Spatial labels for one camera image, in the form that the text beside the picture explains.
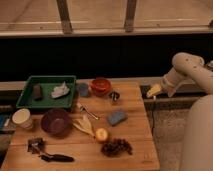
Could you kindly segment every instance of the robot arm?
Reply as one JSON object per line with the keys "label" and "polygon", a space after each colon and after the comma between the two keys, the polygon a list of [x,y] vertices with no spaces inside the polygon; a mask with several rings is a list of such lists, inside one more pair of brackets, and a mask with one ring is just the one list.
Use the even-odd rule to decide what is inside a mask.
{"label": "robot arm", "polygon": [[147,97],[166,92],[171,97],[186,78],[194,80],[209,94],[197,100],[189,110],[180,159],[180,171],[213,170],[213,72],[204,60],[188,53],[178,53],[173,68],[155,84]]}
{"label": "robot arm", "polygon": [[173,57],[172,64],[173,68],[163,76],[161,83],[147,92],[148,98],[162,92],[172,97],[186,78],[194,80],[207,94],[213,94],[213,73],[204,67],[203,58],[181,52]]}

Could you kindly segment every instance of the glass window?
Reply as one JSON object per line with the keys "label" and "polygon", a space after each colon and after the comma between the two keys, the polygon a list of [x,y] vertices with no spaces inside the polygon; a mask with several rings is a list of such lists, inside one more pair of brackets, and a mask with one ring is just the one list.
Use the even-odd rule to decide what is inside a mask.
{"label": "glass window", "polygon": [[0,31],[61,29],[56,0],[1,0]]}
{"label": "glass window", "polygon": [[212,0],[138,0],[134,26],[207,26],[212,19]]}
{"label": "glass window", "polygon": [[127,0],[68,0],[74,29],[123,28]]}

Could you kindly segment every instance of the red bowl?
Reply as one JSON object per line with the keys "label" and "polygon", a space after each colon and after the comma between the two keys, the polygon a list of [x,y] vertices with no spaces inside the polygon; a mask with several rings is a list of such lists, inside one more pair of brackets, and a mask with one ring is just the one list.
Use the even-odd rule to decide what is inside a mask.
{"label": "red bowl", "polygon": [[69,125],[68,112],[61,108],[55,108],[47,111],[41,119],[41,128],[51,134],[62,133]]}
{"label": "red bowl", "polygon": [[92,80],[90,87],[96,96],[104,96],[111,90],[111,83],[106,78],[99,77]]}

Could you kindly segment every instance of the blue sponge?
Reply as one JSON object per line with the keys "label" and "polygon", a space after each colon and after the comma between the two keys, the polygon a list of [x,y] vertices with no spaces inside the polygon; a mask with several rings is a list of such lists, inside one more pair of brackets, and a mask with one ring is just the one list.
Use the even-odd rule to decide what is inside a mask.
{"label": "blue sponge", "polygon": [[111,126],[115,126],[126,119],[127,115],[121,110],[115,111],[107,117],[107,121]]}

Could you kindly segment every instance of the green plastic tray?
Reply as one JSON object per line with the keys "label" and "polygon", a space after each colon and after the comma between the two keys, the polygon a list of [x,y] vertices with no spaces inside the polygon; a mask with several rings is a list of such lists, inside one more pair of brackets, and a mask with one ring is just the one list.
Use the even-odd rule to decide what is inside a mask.
{"label": "green plastic tray", "polygon": [[[55,86],[63,82],[70,88],[69,94],[53,99],[51,92]],[[33,86],[40,84],[42,88],[42,100],[33,99]],[[16,107],[29,109],[71,108],[75,93],[76,76],[30,76],[24,90],[19,97]]]}

